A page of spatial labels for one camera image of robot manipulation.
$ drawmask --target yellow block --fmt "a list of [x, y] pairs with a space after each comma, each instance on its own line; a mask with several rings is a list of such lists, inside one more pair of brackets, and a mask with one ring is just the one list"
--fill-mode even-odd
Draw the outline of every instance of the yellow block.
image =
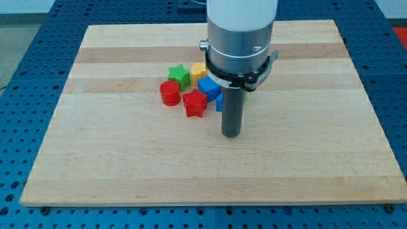
[[208, 76], [208, 72], [206, 71], [206, 65], [203, 62], [196, 62], [191, 67], [191, 78], [192, 78], [192, 85], [194, 87], [198, 86], [198, 80]]

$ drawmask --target blue cube block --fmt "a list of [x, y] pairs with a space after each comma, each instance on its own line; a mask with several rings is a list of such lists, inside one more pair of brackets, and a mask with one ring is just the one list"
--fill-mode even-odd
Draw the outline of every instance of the blue cube block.
[[223, 110], [223, 92], [216, 98], [216, 111], [222, 112]]
[[215, 100], [221, 93], [221, 86], [209, 76], [198, 80], [198, 90], [208, 95], [208, 102]]

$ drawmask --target toy block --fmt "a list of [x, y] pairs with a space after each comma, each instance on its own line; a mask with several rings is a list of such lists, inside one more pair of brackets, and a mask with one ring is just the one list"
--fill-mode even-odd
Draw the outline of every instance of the toy block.
[[186, 87], [191, 85], [190, 72], [186, 70], [182, 64], [177, 67], [169, 67], [169, 71], [168, 80], [177, 82], [182, 92]]
[[222, 112], [223, 110], [223, 92], [216, 98], [216, 111]]
[[207, 95], [200, 93], [197, 89], [183, 94], [186, 116], [198, 116], [202, 118], [204, 110], [208, 107]]
[[[244, 93], [244, 102], [249, 98], [249, 93]], [[216, 111], [222, 112], [223, 110], [223, 92], [216, 98]]]
[[166, 106], [175, 106], [181, 101], [179, 85], [177, 82], [169, 80], [160, 85], [161, 98]]
[[208, 102], [213, 101], [221, 93], [221, 86], [209, 76], [198, 80], [198, 90], [208, 95]]
[[191, 67], [192, 86], [198, 86], [198, 80], [208, 76], [204, 62], [196, 62]]

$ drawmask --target blue pegboard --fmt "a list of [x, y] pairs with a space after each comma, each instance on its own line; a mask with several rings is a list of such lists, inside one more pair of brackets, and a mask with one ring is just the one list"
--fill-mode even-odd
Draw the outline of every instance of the blue pegboard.
[[[406, 51], [374, 0], [280, 0], [277, 20], [334, 19], [407, 176]], [[56, 0], [0, 98], [0, 228], [407, 228], [407, 205], [40, 208], [18, 203], [90, 24], [204, 22], [175, 0]]]

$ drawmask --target wood grain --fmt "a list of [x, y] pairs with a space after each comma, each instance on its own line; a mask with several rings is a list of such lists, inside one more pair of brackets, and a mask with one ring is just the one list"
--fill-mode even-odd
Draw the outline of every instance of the wood grain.
[[205, 24], [93, 25], [39, 150], [27, 206], [407, 202], [407, 184], [332, 20], [275, 22], [280, 50], [242, 133], [166, 107], [168, 67], [203, 60]]

